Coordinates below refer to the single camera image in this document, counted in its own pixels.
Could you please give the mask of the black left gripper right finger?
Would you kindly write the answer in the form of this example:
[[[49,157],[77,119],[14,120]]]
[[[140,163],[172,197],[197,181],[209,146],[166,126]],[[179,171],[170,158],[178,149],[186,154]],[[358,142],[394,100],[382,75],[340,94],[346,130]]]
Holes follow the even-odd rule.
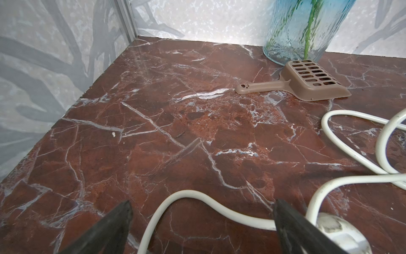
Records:
[[[344,254],[288,202],[277,200],[273,211],[283,254]]]

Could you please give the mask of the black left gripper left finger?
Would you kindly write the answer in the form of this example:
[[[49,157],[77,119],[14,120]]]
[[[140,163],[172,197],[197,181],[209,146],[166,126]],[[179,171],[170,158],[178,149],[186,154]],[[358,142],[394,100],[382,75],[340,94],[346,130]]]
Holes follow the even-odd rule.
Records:
[[[122,254],[133,219],[131,203],[125,201],[112,209],[62,254]]]

